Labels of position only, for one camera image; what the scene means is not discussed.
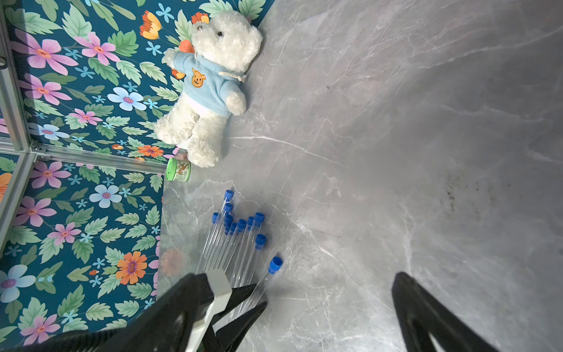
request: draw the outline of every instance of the white teddy bear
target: white teddy bear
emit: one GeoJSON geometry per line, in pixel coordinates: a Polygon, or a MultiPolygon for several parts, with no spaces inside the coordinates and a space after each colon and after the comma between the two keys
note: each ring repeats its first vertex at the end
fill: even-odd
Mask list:
{"type": "Polygon", "coordinates": [[[199,167],[219,160],[227,119],[246,110],[239,85],[260,50],[262,35],[236,11],[224,11],[209,24],[197,22],[191,42],[195,53],[168,49],[163,62],[186,74],[184,91],[172,110],[154,125],[162,141],[187,149],[199,167]]]}

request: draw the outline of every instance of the green container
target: green container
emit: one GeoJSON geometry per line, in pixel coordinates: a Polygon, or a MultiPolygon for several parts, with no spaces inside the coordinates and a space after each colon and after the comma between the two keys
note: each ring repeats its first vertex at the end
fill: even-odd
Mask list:
{"type": "Polygon", "coordinates": [[[167,181],[187,181],[190,178],[191,163],[187,160],[168,160],[166,165],[167,181]]]}

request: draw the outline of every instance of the bear face embroidery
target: bear face embroidery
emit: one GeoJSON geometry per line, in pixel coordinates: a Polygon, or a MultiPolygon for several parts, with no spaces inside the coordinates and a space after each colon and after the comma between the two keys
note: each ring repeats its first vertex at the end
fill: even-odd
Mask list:
{"type": "Polygon", "coordinates": [[[199,73],[199,71],[196,71],[194,68],[191,70],[194,72],[194,75],[191,78],[191,84],[193,84],[196,88],[201,87],[203,85],[203,80],[206,78],[205,75],[199,73]]]}

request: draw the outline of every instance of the marble surface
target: marble surface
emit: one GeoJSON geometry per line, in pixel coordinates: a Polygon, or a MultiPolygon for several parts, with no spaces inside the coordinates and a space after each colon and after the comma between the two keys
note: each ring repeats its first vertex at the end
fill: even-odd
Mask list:
{"type": "Polygon", "coordinates": [[[402,270],[500,351],[562,350],[562,26],[556,0],[277,0],[224,159],[165,187],[159,289],[232,188],[285,259],[240,351],[404,351],[402,270]]]}

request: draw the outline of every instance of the green lid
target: green lid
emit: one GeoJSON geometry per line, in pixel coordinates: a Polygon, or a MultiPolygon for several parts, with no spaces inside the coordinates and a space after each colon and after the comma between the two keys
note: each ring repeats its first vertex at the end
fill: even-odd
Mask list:
{"type": "Polygon", "coordinates": [[[168,159],[168,164],[166,165],[166,180],[172,181],[174,180],[174,176],[176,175],[176,166],[178,165],[178,161],[174,158],[168,159]]]}

